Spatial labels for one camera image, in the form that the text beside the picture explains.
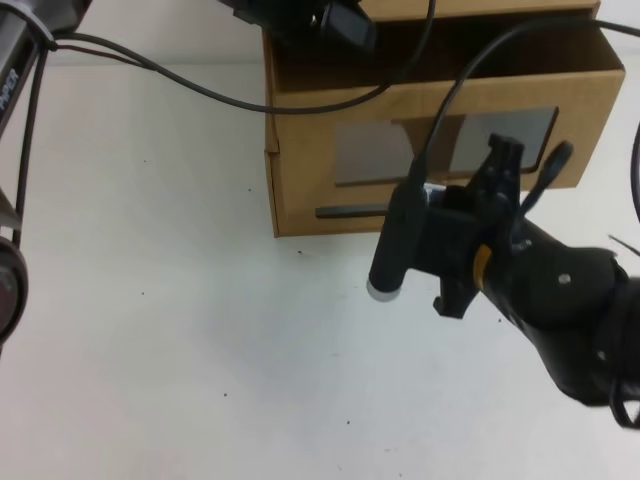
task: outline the white wall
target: white wall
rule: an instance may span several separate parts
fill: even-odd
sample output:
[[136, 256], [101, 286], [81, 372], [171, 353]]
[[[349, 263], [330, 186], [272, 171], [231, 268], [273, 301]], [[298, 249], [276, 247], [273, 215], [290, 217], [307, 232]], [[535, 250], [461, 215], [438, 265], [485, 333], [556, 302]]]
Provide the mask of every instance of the white wall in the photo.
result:
[[[640, 2], [603, 0], [600, 18], [640, 27]], [[259, 28], [234, 18], [217, 0], [94, 0], [80, 31], [120, 42], [165, 64], [262, 59]], [[640, 52], [640, 40], [621, 35], [611, 39], [622, 54]], [[68, 52], [56, 54], [53, 61], [104, 63]]]

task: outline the box opening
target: box opening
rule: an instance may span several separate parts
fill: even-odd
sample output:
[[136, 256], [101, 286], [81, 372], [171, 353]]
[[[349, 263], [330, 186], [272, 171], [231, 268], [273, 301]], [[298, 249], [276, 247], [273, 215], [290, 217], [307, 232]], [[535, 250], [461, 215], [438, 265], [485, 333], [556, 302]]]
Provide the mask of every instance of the box opening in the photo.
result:
[[[592, 10], [440, 18], [415, 71], [404, 83], [455, 79], [491, 40], [534, 18], [590, 17]], [[275, 88], [281, 93], [375, 86], [413, 50], [424, 21], [378, 24], [375, 54], [338, 46], [274, 45]], [[620, 70], [622, 64], [599, 29], [554, 28], [528, 33], [494, 53], [474, 78]]]

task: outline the white surface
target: white surface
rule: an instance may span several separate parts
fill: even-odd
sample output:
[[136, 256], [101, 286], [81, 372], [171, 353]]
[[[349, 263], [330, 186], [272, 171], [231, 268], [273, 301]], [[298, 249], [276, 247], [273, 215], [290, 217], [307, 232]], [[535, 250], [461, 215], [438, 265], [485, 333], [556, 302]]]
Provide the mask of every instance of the white surface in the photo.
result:
[[[599, 18], [640, 27], [640, 2], [603, 0]], [[218, 0], [94, 0], [80, 31], [122, 43], [164, 64], [262, 60], [259, 28], [234, 18]], [[620, 51], [640, 50], [640, 40], [618, 34], [610, 38]], [[59, 52], [51, 61], [109, 62], [70, 52]]]
[[[580, 188], [532, 215], [574, 245], [640, 242], [628, 66]], [[262, 96], [257, 66], [178, 71]], [[377, 304], [376, 235], [274, 240], [259, 115], [128, 67], [51, 68], [41, 105], [0, 478], [637, 478], [640, 436], [558, 392], [486, 300], [440, 319], [411, 274]], [[23, 110], [0, 143], [11, 195]]]

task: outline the screw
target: screw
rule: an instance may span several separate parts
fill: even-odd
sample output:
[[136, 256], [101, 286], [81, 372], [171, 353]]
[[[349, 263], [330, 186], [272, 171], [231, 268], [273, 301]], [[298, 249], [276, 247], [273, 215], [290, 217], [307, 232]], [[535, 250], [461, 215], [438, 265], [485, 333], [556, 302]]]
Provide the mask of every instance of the screw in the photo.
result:
[[560, 285], [569, 285], [571, 283], [571, 275], [568, 273], [563, 273], [558, 277], [558, 283]]

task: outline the cardboard box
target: cardboard box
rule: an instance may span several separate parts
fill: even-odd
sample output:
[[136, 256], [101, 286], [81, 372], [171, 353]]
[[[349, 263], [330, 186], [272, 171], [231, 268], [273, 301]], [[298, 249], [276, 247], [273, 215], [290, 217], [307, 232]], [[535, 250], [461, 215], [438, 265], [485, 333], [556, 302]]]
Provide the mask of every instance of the cardboard box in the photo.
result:
[[[591, 16], [594, 9], [573, 14]], [[382, 96], [335, 113], [267, 116], [276, 236], [379, 230], [391, 192], [453, 79], [491, 39], [541, 15], [548, 13], [439, 19], [420, 66]], [[344, 49], [285, 47], [265, 37], [268, 102], [321, 106], [362, 95], [408, 55], [421, 27], [382, 24], [373, 58]], [[620, 60], [597, 29], [540, 32], [505, 45], [454, 102], [429, 159], [430, 181], [466, 183], [495, 131], [525, 143], [525, 190], [535, 183], [541, 160], [561, 141], [571, 142], [574, 155], [553, 186], [576, 186], [623, 79]], [[378, 216], [366, 216], [372, 211]]]
[[[599, 0], [439, 0], [436, 16], [595, 10], [598, 5]], [[428, 0], [362, 0], [362, 7], [378, 22], [417, 20], [426, 16]]]

